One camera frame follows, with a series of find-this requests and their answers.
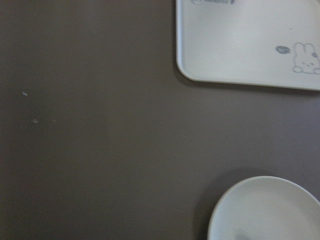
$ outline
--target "bunny illustration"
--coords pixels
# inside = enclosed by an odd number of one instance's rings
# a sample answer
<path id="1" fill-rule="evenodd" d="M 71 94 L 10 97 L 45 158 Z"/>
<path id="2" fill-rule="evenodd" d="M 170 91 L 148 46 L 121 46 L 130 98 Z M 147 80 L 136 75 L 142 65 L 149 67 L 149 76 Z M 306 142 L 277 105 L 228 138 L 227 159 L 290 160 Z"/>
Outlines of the bunny illustration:
<path id="1" fill-rule="evenodd" d="M 320 60 L 316 54 L 315 47 L 306 43 L 297 42 L 294 48 L 294 67 L 296 73 L 320 74 Z"/>

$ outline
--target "white plate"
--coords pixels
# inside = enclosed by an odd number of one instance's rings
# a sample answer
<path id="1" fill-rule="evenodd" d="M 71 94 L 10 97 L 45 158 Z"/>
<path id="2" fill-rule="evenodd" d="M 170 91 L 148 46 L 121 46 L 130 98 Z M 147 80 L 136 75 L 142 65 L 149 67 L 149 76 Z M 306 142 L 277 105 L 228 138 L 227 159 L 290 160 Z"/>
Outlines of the white plate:
<path id="1" fill-rule="evenodd" d="M 320 90 L 320 0 L 176 0 L 189 79 Z"/>
<path id="2" fill-rule="evenodd" d="M 320 240 L 320 203 L 288 180 L 248 178 L 219 200 L 208 240 Z"/>

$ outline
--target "small drawing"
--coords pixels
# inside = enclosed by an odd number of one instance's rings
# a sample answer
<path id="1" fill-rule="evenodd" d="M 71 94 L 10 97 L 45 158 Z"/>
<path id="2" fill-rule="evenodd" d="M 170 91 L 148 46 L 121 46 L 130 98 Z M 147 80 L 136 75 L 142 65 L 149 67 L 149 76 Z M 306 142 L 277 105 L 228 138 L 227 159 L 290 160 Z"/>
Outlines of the small drawing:
<path id="1" fill-rule="evenodd" d="M 244 234 L 238 234 L 235 236 L 235 240 L 251 240 L 251 239 Z"/>
<path id="2" fill-rule="evenodd" d="M 275 50 L 280 54 L 290 54 L 290 48 L 286 46 L 277 46 Z"/>
<path id="3" fill-rule="evenodd" d="M 318 58 L 315 47 L 312 44 L 297 42 L 294 44 L 293 49 L 294 67 L 292 70 L 295 73 L 320 75 L 320 59 Z"/>
<path id="4" fill-rule="evenodd" d="M 200 4 L 202 4 L 203 1 L 204 1 L 204 0 L 191 0 L 191 2 L 192 2 L 193 4 L 195 4 L 195 5 L 200 5 Z"/>

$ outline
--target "round plate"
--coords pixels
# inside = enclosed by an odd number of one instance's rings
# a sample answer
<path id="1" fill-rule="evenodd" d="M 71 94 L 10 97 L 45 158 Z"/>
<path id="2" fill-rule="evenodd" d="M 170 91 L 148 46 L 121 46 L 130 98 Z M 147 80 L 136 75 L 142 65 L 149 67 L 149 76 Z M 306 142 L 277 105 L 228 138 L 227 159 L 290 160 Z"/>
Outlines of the round plate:
<path id="1" fill-rule="evenodd" d="M 208 240 L 320 240 L 320 202 L 291 181 L 248 178 L 219 200 Z"/>

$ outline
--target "dark gray table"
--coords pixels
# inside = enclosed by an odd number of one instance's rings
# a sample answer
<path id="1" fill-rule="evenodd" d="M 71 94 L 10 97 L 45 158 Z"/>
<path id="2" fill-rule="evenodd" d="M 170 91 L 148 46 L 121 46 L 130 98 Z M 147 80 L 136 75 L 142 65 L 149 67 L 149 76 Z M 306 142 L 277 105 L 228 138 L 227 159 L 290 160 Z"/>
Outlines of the dark gray table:
<path id="1" fill-rule="evenodd" d="M 186 79 L 174 1 L 1 1 L 0 31 L 0 239 L 205 240 L 259 175 L 320 198 L 320 95 Z"/>

